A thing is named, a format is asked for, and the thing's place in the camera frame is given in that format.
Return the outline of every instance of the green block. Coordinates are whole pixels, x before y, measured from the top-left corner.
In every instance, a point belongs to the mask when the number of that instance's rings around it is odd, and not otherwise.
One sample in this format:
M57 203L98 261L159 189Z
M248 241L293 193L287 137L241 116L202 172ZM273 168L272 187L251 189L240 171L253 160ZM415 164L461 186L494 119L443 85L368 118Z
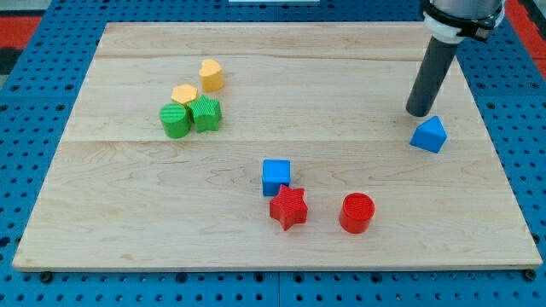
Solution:
M186 108L179 103L169 103L160 110L160 120L165 134L170 138L180 138L191 129Z
M198 100L188 104L197 132L218 131L218 121L222 119L220 101L201 95Z

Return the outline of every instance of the blue pegboard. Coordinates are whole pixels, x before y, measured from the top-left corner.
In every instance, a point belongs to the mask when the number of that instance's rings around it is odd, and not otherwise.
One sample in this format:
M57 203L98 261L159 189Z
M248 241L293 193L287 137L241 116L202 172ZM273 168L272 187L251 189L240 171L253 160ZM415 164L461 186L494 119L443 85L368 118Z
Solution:
M0 91L0 306L545 305L543 267L536 272L72 273L54 274L47 284L40 274L11 267L108 21L412 21L421 19L418 3L322 0L318 6L242 7L228 6L227 0L54 0ZM544 255L544 80L507 21L489 43L464 42L457 57Z

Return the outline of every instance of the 3d printed block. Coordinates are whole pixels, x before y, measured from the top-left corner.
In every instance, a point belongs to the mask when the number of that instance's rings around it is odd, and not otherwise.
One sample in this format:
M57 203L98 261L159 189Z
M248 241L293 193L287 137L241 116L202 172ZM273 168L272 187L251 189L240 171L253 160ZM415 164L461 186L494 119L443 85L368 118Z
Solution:
M341 208L341 227L352 234L360 234L368 229L374 213L374 201L366 194L349 194L343 200L343 207Z
M201 87L206 93L220 90L224 87L222 67L215 60L204 60L199 70L199 76L201 77Z
M165 134L170 138L185 136L191 129L186 108L178 103L163 106L160 110L160 120Z
M266 159L262 167L262 189L264 196L275 196L279 187L290 185L290 161Z
M195 87L189 84L182 84L172 90L171 99L172 102L180 103L185 107L188 107L187 104L196 100L198 95L199 91Z
M296 223L307 221L304 193L303 188L292 189L283 184L279 194L270 200L270 216L281 222L285 231Z
M207 130L218 131L218 121L222 119L220 101L201 95L196 101L190 102L188 108L198 133Z
M444 145L445 139L447 134L442 122L438 116L434 116L417 127L409 144L437 154Z

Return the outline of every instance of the red cylinder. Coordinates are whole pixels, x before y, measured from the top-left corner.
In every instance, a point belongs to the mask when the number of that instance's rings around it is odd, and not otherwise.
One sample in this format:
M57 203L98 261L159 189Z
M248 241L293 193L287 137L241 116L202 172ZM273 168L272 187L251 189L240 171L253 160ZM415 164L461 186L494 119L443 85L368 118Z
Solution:
M341 227L352 234L361 234L368 229L374 213L374 201L366 194L349 194L343 200L343 207L341 208Z

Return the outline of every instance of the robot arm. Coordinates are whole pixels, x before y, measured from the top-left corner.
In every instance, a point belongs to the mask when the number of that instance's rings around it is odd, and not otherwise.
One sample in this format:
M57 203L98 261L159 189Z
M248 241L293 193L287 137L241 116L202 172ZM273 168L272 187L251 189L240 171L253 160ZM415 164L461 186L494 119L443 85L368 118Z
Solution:
M425 116L465 38L486 41L504 18L506 0L422 0L425 25L433 37L421 64L406 110Z

